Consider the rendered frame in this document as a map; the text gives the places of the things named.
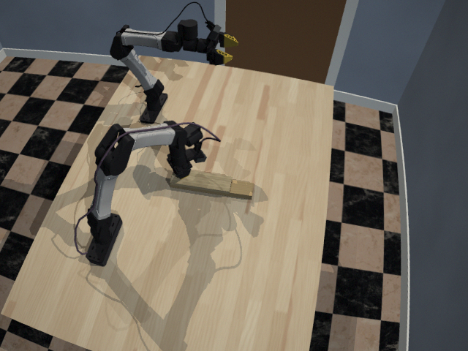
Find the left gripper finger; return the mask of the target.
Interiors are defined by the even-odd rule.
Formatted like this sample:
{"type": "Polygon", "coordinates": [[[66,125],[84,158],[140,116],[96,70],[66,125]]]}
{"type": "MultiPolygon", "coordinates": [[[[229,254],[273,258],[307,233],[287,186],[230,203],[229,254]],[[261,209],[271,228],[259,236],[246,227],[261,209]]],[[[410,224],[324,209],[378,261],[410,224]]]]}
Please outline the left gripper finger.
{"type": "Polygon", "coordinates": [[[224,35],[224,48],[238,46],[238,41],[235,37],[231,37],[228,34],[224,35]]]}
{"type": "Polygon", "coordinates": [[[224,56],[224,58],[223,58],[223,64],[226,64],[227,62],[229,62],[229,61],[231,61],[231,60],[233,59],[233,56],[231,56],[231,55],[229,55],[229,54],[227,54],[227,53],[225,53],[225,52],[222,52],[222,51],[220,51],[220,50],[217,50],[217,52],[218,52],[219,54],[222,54],[222,55],[224,56]]]}

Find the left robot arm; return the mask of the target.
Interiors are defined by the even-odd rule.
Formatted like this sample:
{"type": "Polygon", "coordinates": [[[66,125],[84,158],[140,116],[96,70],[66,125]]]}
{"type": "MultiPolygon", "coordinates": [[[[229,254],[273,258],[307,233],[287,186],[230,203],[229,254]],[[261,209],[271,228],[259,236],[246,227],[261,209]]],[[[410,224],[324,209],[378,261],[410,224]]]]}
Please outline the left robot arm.
{"type": "MultiPolygon", "coordinates": [[[[211,31],[206,39],[208,45],[211,39],[213,41],[216,39],[222,27],[217,24],[214,25],[211,21],[205,23],[207,23],[206,27],[211,31]]],[[[144,94],[147,96],[147,107],[140,117],[140,121],[150,124],[155,122],[167,99],[167,94],[162,93],[164,90],[163,84],[147,70],[138,58],[133,45],[157,48],[165,52],[179,52],[183,46],[183,50],[197,52],[197,42],[199,40],[197,38],[197,21],[192,19],[181,20],[178,24],[178,32],[167,31],[160,34],[162,32],[137,31],[130,29],[129,25],[124,25],[120,31],[123,34],[117,33],[114,36],[110,49],[111,56],[114,59],[121,60],[143,87],[144,94]]]]}

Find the light wooden plank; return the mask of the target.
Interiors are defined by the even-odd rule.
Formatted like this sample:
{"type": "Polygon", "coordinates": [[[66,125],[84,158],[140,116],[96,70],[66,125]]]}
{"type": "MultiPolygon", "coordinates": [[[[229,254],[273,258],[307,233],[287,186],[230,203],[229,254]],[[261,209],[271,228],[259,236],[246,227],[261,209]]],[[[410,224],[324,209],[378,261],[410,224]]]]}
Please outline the light wooden plank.
{"type": "Polygon", "coordinates": [[[238,197],[238,198],[251,200],[252,199],[254,183],[232,180],[229,194],[221,193],[221,192],[206,191],[206,190],[202,190],[202,189],[187,188],[187,187],[183,187],[183,186],[170,185],[170,187],[178,188],[178,189],[192,190],[192,191],[196,191],[196,192],[205,192],[205,193],[210,193],[210,194],[215,194],[215,195],[238,197]]]}

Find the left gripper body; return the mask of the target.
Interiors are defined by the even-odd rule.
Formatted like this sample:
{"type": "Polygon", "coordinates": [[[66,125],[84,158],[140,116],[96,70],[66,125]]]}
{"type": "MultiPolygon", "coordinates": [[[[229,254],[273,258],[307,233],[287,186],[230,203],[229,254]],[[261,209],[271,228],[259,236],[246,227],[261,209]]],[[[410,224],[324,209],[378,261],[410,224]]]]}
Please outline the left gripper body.
{"type": "MultiPolygon", "coordinates": [[[[218,40],[219,40],[219,43],[220,43],[220,47],[221,48],[224,47],[224,35],[225,34],[228,34],[228,33],[219,32],[216,39],[214,41],[211,39],[211,41],[208,43],[208,45],[206,44],[206,39],[199,38],[199,40],[197,42],[197,52],[198,53],[206,53],[206,58],[207,58],[207,61],[209,61],[209,64],[212,64],[212,65],[215,65],[215,66],[223,64],[224,56],[222,54],[219,54],[217,52],[218,49],[215,49],[215,48],[216,48],[216,46],[218,44],[218,40]],[[208,52],[207,52],[207,47],[208,47],[208,52]]],[[[230,34],[228,34],[228,35],[230,35],[230,34]]],[[[232,35],[230,35],[230,36],[233,37],[232,35]]]]}

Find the light wooden slat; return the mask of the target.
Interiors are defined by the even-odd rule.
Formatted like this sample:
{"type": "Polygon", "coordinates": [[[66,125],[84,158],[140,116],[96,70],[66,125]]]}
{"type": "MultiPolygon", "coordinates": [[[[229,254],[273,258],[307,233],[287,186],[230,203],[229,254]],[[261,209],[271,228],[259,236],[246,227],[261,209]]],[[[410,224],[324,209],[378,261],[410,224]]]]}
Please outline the light wooden slat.
{"type": "Polygon", "coordinates": [[[170,185],[229,194],[231,182],[231,176],[217,175],[212,173],[202,173],[191,170],[189,176],[183,179],[180,179],[173,172],[170,180],[170,185]]]}

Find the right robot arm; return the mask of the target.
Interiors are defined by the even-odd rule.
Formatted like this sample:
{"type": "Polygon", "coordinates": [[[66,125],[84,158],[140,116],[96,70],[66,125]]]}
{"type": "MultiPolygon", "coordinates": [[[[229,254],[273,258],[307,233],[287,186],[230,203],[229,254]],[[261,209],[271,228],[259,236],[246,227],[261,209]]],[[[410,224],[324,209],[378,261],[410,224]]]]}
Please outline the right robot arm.
{"type": "Polygon", "coordinates": [[[177,123],[174,121],[164,121],[163,124],[142,128],[122,128],[119,124],[114,124],[109,128],[97,146],[94,154],[96,157],[95,164],[98,166],[117,136],[119,137],[128,132],[126,136],[119,138],[117,141],[118,145],[116,148],[114,147],[115,145],[112,147],[97,171],[98,188],[95,206],[89,215],[87,215],[87,223],[91,227],[90,231],[93,235],[90,247],[86,253],[88,260],[103,263],[118,227],[121,217],[118,214],[111,213],[111,201],[116,180],[126,169],[132,151],[149,146],[169,145],[170,154],[174,157],[183,156],[186,152],[188,162],[192,160],[195,163],[205,162],[207,156],[201,150],[200,140],[203,138],[203,133],[200,127],[191,124],[184,128],[179,125],[168,127],[173,124],[177,123]],[[168,128],[153,129],[160,127],[168,128]],[[150,130],[131,132],[140,129],[150,130]],[[186,150],[185,145],[188,147],[194,145],[195,147],[186,150]]]}

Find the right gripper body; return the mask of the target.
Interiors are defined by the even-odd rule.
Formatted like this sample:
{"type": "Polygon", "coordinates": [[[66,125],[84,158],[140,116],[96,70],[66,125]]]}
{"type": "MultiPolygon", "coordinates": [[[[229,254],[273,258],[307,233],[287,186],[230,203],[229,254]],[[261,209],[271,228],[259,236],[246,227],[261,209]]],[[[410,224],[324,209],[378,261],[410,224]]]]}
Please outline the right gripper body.
{"type": "Polygon", "coordinates": [[[171,154],[167,155],[167,161],[173,169],[173,172],[180,178],[184,178],[190,174],[192,164],[186,159],[186,152],[183,156],[174,157],[171,154]]]}

